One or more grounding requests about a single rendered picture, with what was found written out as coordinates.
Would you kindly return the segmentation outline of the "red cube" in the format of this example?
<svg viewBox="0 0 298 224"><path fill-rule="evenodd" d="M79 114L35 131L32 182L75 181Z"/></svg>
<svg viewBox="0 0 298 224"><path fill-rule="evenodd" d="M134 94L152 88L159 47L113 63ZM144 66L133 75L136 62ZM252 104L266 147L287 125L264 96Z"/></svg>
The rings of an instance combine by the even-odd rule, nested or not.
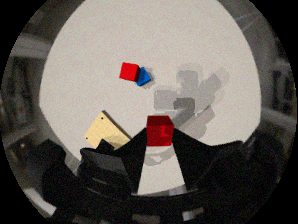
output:
<svg viewBox="0 0 298 224"><path fill-rule="evenodd" d="M170 147L174 124L170 116L148 116L146 119L146 147Z"/></svg>
<svg viewBox="0 0 298 224"><path fill-rule="evenodd" d="M120 77L124 80L136 81L140 77L141 68L137 64L122 63Z"/></svg>

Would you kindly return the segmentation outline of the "blue cube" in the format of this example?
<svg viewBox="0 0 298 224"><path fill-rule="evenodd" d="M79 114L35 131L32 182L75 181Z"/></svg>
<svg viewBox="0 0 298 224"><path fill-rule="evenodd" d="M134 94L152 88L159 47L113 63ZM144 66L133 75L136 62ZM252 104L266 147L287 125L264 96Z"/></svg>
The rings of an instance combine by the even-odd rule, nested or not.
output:
<svg viewBox="0 0 298 224"><path fill-rule="evenodd" d="M140 77L138 77L138 83L137 85L144 85L150 81L150 77L148 76L148 73L146 73L145 67L141 67L140 71Z"/></svg>

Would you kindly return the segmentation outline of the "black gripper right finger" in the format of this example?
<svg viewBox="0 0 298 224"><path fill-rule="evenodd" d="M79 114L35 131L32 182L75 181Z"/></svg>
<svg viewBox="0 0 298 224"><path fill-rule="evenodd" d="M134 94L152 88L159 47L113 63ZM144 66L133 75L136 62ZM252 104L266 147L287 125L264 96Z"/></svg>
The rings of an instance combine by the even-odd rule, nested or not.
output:
<svg viewBox="0 0 298 224"><path fill-rule="evenodd" d="M188 133L174 128L173 148L180 163L181 175L184 176L186 189L198 188L197 183L204 179L206 172L213 167L220 157L231 155L231 153L242 148L243 141L237 140L233 143L220 145L208 145L190 137Z"/></svg>

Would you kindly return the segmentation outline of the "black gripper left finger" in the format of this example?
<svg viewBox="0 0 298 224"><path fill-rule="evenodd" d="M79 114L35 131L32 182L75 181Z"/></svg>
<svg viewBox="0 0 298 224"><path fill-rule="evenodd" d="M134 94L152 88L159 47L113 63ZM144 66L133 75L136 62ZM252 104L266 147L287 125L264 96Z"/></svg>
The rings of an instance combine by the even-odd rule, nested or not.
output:
<svg viewBox="0 0 298 224"><path fill-rule="evenodd" d="M94 149L82 148L80 155L84 157L85 163L93 167L108 169L124 175L126 184L137 194L138 184L141 181L142 165L146 156L146 127L136 137L125 143L124 147L118 149Z"/></svg>

